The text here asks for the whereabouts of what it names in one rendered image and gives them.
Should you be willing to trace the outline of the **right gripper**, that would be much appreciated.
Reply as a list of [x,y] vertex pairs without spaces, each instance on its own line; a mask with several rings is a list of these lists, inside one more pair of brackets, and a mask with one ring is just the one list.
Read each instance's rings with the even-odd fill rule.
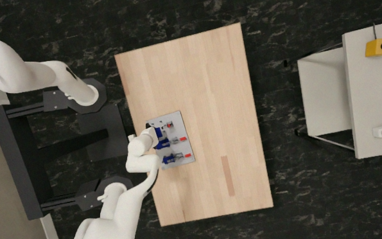
[[155,127],[151,127],[151,125],[149,125],[149,123],[146,123],[146,129],[144,129],[141,132],[141,134],[151,135],[151,137],[153,138],[153,145],[150,148],[154,148],[154,150],[157,149],[157,144],[159,143],[159,141],[158,141],[159,138],[157,139],[157,135],[155,133]]

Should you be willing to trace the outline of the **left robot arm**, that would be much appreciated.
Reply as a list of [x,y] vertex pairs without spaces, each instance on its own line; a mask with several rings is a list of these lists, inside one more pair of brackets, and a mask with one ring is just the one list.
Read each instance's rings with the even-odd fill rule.
[[66,96],[72,96],[69,100],[77,99],[76,102],[84,106],[94,104],[99,96],[95,87],[80,80],[65,63],[24,62],[10,46],[0,41],[0,90],[22,93],[52,86],[58,86]]

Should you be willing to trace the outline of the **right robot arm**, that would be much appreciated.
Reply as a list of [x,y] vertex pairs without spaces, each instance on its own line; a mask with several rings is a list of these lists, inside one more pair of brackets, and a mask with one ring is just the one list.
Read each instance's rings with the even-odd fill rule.
[[134,239],[143,198],[157,182],[160,159],[155,154],[145,154],[153,145],[149,134],[136,137],[130,135],[128,145],[128,172],[150,172],[140,185],[126,190],[119,182],[109,184],[105,194],[98,197],[104,202],[100,218],[85,219],[79,226],[74,239]]

